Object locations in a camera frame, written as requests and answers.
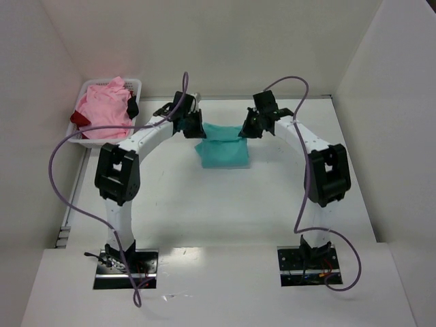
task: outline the black metal base plate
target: black metal base plate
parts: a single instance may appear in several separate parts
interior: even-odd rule
[[[100,252],[100,256],[107,260],[104,250]],[[145,280],[145,278],[153,277],[142,288],[156,288],[157,283],[157,260],[158,253],[156,250],[136,250],[136,257],[139,261],[138,265],[131,267],[131,274],[136,285]],[[122,290],[131,289],[131,283],[127,274],[122,269],[117,269],[117,265],[107,267],[101,262],[97,263],[97,271],[95,272],[94,290]]]
[[[303,276],[303,265],[298,247],[282,247],[277,249],[280,267],[281,286],[324,285],[327,273],[334,274],[328,284],[342,284],[341,270],[336,249],[331,248],[326,260],[319,266],[306,269]]]

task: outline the dark red cloth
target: dark red cloth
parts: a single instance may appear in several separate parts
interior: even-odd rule
[[[74,113],[71,115],[69,120],[73,124],[76,124],[78,129],[91,124],[91,122],[88,120],[88,118],[86,118],[85,116],[83,116],[81,113],[79,113],[77,111],[74,111]]]

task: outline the pile of clothes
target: pile of clothes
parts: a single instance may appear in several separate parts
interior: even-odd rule
[[[139,114],[136,95],[124,87],[121,77],[107,85],[90,85],[79,100],[70,121],[79,130],[89,127],[116,125],[131,126],[132,119]],[[84,139],[126,138],[129,129],[97,129],[82,134]]]

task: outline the white wall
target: white wall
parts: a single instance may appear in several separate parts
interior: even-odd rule
[[[47,163],[65,134],[81,77],[39,1],[2,1],[0,30],[0,324],[16,327],[42,249],[54,247],[65,212]],[[59,155],[64,194],[81,153],[67,146]]]
[[[284,74],[331,94],[379,2],[42,0],[83,76],[136,76],[144,95],[167,96],[184,70],[203,95],[253,95]],[[275,93],[289,89],[302,91]]]
[[[436,14],[384,0],[334,95],[372,223],[419,327],[436,321]]]

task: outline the cable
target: cable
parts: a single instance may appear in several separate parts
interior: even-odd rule
[[[56,193],[56,195],[57,195],[57,197],[65,204],[65,205],[67,205],[68,207],[70,207],[71,209],[74,209],[75,211],[77,211],[77,212],[79,212],[79,213],[81,213],[81,214],[83,214],[83,215],[86,215],[86,216],[88,216],[88,217],[90,217],[90,218],[93,218],[93,219],[95,219],[95,220],[97,220],[97,221],[99,221],[100,223],[103,223],[104,225],[106,225],[106,226],[108,226],[108,228],[114,233],[114,236],[115,236],[115,239],[116,239],[116,243],[118,244],[118,246],[119,246],[119,251],[120,251],[120,256],[121,256],[121,261],[123,262],[123,264],[124,264],[124,266],[125,266],[125,270],[126,270],[126,273],[127,273],[127,276],[129,277],[129,280],[130,280],[130,283],[131,283],[131,286],[133,287],[133,289],[134,289],[134,304],[138,307],[138,308],[140,308],[141,306],[142,306],[142,301],[141,301],[141,295],[140,295],[140,293],[139,293],[139,287],[136,285],[136,283],[135,283],[135,280],[134,280],[134,278],[132,277],[132,275],[131,275],[131,271],[130,271],[130,268],[129,268],[129,264],[127,263],[127,260],[126,260],[126,257],[125,257],[125,255],[124,255],[124,250],[123,250],[123,246],[122,246],[122,244],[121,244],[121,240],[120,240],[120,238],[119,238],[119,235],[118,235],[118,232],[115,230],[115,228],[110,224],[110,223],[108,223],[106,220],[104,220],[104,219],[102,219],[102,218],[100,218],[100,217],[98,217],[98,216],[96,216],[96,215],[94,215],[94,214],[92,214],[92,213],[89,213],[89,212],[87,212],[87,211],[85,211],[85,210],[82,210],[82,209],[80,209],[80,208],[78,208],[77,206],[74,206],[72,203],[69,203],[69,201],[61,194],[61,192],[58,190],[58,188],[57,188],[57,186],[56,186],[56,184],[55,184],[55,180],[53,179],[53,160],[54,160],[54,158],[55,158],[55,155],[56,155],[56,153],[57,153],[57,151],[61,148],[61,146],[65,143],[65,142],[67,142],[70,138],[72,138],[72,137],[74,137],[74,136],[76,136],[76,135],[78,135],[78,134],[81,134],[81,133],[84,133],[84,132],[86,132],[86,131],[93,131],[93,130],[96,130],[96,129],[114,129],[114,128],[123,128],[123,129],[136,129],[136,130],[139,130],[139,129],[146,129],[146,128],[152,128],[152,127],[156,127],[156,126],[158,126],[158,125],[160,125],[160,124],[162,124],[163,122],[165,122],[165,121],[167,121],[168,119],[170,119],[171,117],[172,117],[172,115],[178,110],[178,107],[180,107],[180,105],[183,103],[183,100],[185,99],[185,96],[186,96],[186,91],[187,91],[187,88],[188,88],[188,84],[189,84],[189,75],[188,75],[188,73],[187,72],[185,72],[184,74],[183,74],[183,79],[182,79],[182,96],[181,96],[181,98],[179,99],[179,101],[177,102],[177,104],[175,105],[175,107],[174,107],[174,109],[173,110],[171,110],[171,112],[168,114],[168,116],[167,117],[164,117],[162,120],[160,120],[160,121],[158,121],[157,123],[154,123],[154,124],[150,124],[150,125],[144,125],[144,126],[141,126],[141,127],[135,127],[135,126],[114,126],[114,125],[107,125],[107,126],[97,126],[97,127],[90,127],[90,128],[86,128],[86,129],[82,129],[82,130],[80,130],[80,131],[75,131],[74,133],[72,133],[72,134],[70,134],[70,135],[68,135],[68,136],[66,136],[66,137],[64,137],[64,139],[62,139],[62,141],[60,141],[59,143],[58,143],[58,145],[56,145],[56,147],[54,148],[54,150],[53,150],[53,152],[52,152],[52,154],[51,154],[51,156],[50,156],[50,160],[48,161],[48,178],[50,179],[50,184],[52,185],[52,188],[53,188],[53,191]]]
[[[298,139],[300,140],[302,151],[305,154],[305,161],[306,161],[306,185],[305,185],[305,189],[306,190],[305,190],[305,196],[302,199],[300,211],[298,212],[297,220],[296,220],[296,223],[295,223],[295,226],[294,226],[294,233],[295,234],[301,234],[301,233],[305,233],[305,232],[310,232],[311,230],[321,230],[323,232],[329,232],[329,233],[332,233],[334,235],[339,236],[340,238],[342,238],[348,244],[348,246],[354,252],[354,255],[356,256],[356,259],[357,259],[357,263],[359,265],[356,279],[354,279],[354,281],[353,281],[353,283],[351,283],[351,285],[349,285],[347,287],[344,287],[344,288],[333,288],[333,287],[331,287],[327,283],[329,278],[331,278],[332,276],[337,275],[337,273],[330,274],[330,275],[328,275],[324,279],[324,283],[326,284],[327,288],[329,288],[330,290],[336,291],[336,292],[348,291],[348,290],[352,289],[359,282],[360,276],[362,275],[362,262],[360,261],[359,253],[357,252],[357,250],[353,246],[353,244],[348,240],[348,238],[346,238],[341,233],[339,233],[339,232],[337,232],[335,230],[330,230],[328,228],[324,228],[324,227],[309,227],[309,228],[303,228],[301,230],[298,229],[299,226],[300,226],[301,219],[302,219],[302,214],[304,213],[305,208],[306,208],[307,199],[309,198],[309,191],[310,191],[310,185],[311,185],[311,170],[310,170],[310,167],[309,167],[309,154],[307,153],[307,149],[306,149],[306,146],[305,146],[305,141],[303,140],[303,138],[301,136],[300,129],[298,128],[298,124],[296,122],[297,122],[298,111],[300,110],[303,102],[306,100],[307,95],[309,94],[309,83],[304,78],[301,78],[299,76],[285,76],[285,77],[282,77],[282,78],[276,80],[272,84],[268,85],[264,89],[264,91],[269,90],[271,87],[273,87],[277,83],[281,82],[282,80],[290,80],[290,79],[292,79],[292,80],[300,80],[306,86],[305,94],[301,98],[300,103],[297,105],[297,108],[295,109],[295,113],[294,113],[294,117],[293,117],[293,123],[294,123],[294,126],[295,126],[295,130],[297,132]]]

